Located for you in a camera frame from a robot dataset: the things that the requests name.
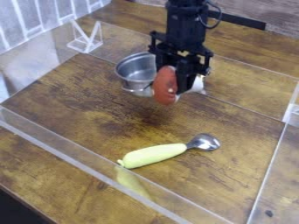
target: cable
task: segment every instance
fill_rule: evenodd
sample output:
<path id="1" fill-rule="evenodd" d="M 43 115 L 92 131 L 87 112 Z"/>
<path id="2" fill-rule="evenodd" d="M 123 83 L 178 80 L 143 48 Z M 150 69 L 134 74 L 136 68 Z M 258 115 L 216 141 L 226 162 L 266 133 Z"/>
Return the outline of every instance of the cable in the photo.
<path id="1" fill-rule="evenodd" d="M 219 19 L 218 19 L 216 24 L 214 24 L 214 25 L 207 25 L 207 24 L 202 21 L 202 16 L 199 16 L 199 19 L 200 19 L 200 23 L 202 23 L 202 25 L 203 25 L 207 29 L 214 29 L 214 28 L 216 28 L 216 26 L 220 24 L 220 20 L 222 20 L 222 9 L 220 9 L 220 7 L 219 7 L 215 3 L 211 2 L 211 0 L 207 0 L 206 3 L 207 3 L 211 7 L 214 7 L 214 8 L 218 9 L 218 11 L 219 11 Z"/>

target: spoon head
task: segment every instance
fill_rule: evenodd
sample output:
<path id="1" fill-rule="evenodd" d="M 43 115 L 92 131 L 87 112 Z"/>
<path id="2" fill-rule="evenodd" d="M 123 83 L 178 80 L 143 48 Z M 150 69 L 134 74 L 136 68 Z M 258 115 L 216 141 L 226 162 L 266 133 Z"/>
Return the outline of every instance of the spoon head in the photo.
<path id="1" fill-rule="evenodd" d="M 210 134 L 199 134 L 188 143 L 187 148 L 198 148 L 204 151 L 214 151 L 220 147 L 219 139 Z"/>

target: metal bowl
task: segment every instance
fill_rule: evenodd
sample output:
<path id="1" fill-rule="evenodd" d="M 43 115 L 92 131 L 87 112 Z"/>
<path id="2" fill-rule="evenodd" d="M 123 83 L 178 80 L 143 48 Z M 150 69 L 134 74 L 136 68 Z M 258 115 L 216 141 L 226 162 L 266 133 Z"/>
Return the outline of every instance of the metal bowl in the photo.
<path id="1" fill-rule="evenodd" d="M 156 75 L 155 56 L 150 52 L 130 55 L 118 63 L 116 75 L 127 92 L 151 97 L 151 84 Z"/>

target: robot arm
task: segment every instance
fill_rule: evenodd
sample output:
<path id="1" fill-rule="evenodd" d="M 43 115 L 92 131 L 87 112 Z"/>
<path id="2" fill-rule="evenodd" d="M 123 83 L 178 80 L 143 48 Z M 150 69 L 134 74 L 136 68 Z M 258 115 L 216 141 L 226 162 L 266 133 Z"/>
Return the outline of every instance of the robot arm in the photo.
<path id="1" fill-rule="evenodd" d="M 207 24 L 210 6 L 219 10 L 219 20 L 214 26 Z M 214 54 L 203 42 L 206 30 L 214 29 L 220 23 L 222 13 L 211 0 L 170 0 L 166 9 L 167 31 L 151 32 L 148 52 L 155 55 L 158 71 L 164 66 L 175 67 L 179 95 L 192 88 L 198 74 L 210 74 Z"/>

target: spoon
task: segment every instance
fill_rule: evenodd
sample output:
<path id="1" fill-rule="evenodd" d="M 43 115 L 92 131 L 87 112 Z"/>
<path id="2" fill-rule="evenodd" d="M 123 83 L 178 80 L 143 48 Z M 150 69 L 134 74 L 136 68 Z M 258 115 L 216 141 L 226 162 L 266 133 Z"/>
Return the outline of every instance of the spoon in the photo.
<path id="1" fill-rule="evenodd" d="M 188 149 L 198 148 L 203 151 L 214 151 L 220 147 L 220 141 L 210 134 L 199 134 L 187 144 L 160 144 L 142 150 L 131 151 L 123 160 L 116 162 L 127 169 L 150 165 L 183 154 Z"/>

